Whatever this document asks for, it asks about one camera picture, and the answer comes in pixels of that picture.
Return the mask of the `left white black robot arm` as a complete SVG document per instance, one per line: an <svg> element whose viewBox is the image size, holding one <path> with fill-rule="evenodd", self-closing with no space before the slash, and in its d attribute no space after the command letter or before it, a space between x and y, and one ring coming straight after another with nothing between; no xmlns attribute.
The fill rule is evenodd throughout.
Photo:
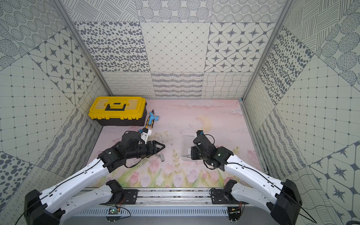
<svg viewBox="0 0 360 225"><path fill-rule="evenodd" d="M96 159L66 180L43 191L32 190L24 199L28 225L59 225L71 216L99 204L117 205L128 199L117 180L110 180L96 190L79 194L96 180L125 166L129 159L149 158L166 146L149 141L143 131L126 131L121 140L101 152Z"/></svg>

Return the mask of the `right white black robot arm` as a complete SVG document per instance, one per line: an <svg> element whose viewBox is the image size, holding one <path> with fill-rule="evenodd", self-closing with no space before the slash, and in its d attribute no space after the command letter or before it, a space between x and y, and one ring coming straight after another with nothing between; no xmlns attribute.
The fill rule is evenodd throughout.
<svg viewBox="0 0 360 225"><path fill-rule="evenodd" d="M201 160L208 169L220 169L251 186L243 187L235 180L228 181L222 190L226 201L256 206L280 225L296 224L302 199L293 181L281 181L255 169L229 149L216 147L202 130L197 131L193 143L192 160Z"/></svg>

